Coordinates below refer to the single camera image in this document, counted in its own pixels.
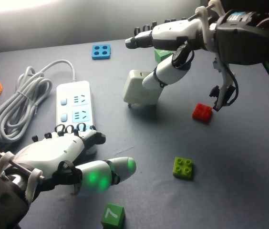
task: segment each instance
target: green building block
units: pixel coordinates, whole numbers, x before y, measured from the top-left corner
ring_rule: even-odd
[[[170,56],[172,52],[167,50],[159,50],[155,49],[155,60],[160,63],[162,60],[166,59],[168,56]]]
[[[124,217],[124,207],[107,204],[101,223],[105,229],[121,229]]]
[[[193,161],[186,158],[176,157],[173,175],[175,177],[192,179]]]

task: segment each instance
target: green light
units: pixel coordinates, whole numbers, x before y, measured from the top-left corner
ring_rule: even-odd
[[[88,175],[88,180],[87,180],[88,184],[95,185],[97,180],[98,180],[98,173],[97,172],[91,172]]]
[[[132,158],[128,159],[128,168],[131,170],[136,170],[135,160]]]
[[[109,179],[107,177],[103,177],[100,180],[100,184],[99,184],[100,191],[105,191],[109,186],[110,186]]]

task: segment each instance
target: gray wall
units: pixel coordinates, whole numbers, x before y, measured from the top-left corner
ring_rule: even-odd
[[[0,13],[0,52],[131,37],[152,21],[189,17],[200,0],[57,0]]]

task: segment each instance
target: table surface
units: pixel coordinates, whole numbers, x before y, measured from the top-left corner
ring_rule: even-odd
[[[206,125],[191,116],[197,103],[213,106],[208,94],[222,84],[212,53],[197,51],[188,74],[163,90],[157,106],[129,109],[122,100],[127,75],[131,69],[152,71],[154,50],[129,50],[122,40],[103,43],[111,44],[109,60],[93,61],[91,43],[0,53],[0,105],[27,66],[38,71],[69,60],[77,80],[90,82],[95,126],[107,136],[93,160],[130,156],[137,163],[131,178],[98,196],[72,196],[67,186],[41,193],[20,226],[101,229],[105,205],[114,203],[125,208],[124,229],[269,229],[269,76],[262,65],[231,66],[239,97],[213,111]],[[71,73],[59,64],[45,77],[53,82],[52,92],[14,153],[32,135],[55,127],[56,87],[70,82]],[[176,156],[194,161],[193,181],[173,176]]]

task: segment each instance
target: metal rod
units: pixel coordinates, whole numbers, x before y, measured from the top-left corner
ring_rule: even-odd
[[[25,175],[30,176],[31,175],[31,171],[26,169],[25,167],[23,167],[22,165],[19,165],[17,162],[14,162],[13,160],[9,160],[9,163],[16,167],[17,169],[21,170]],[[38,183],[41,184],[44,181],[45,177],[44,176],[40,176],[38,179]]]
[[[211,9],[211,8],[213,8],[215,5],[214,4],[211,4],[211,5],[209,5],[209,6],[207,6],[206,7],[206,9],[208,10],[208,9]],[[196,18],[199,18],[199,17],[201,17],[201,13],[195,13],[193,16],[191,16],[191,17],[189,17],[187,20],[188,21],[192,21],[192,20],[194,20],[194,19],[196,19]]]

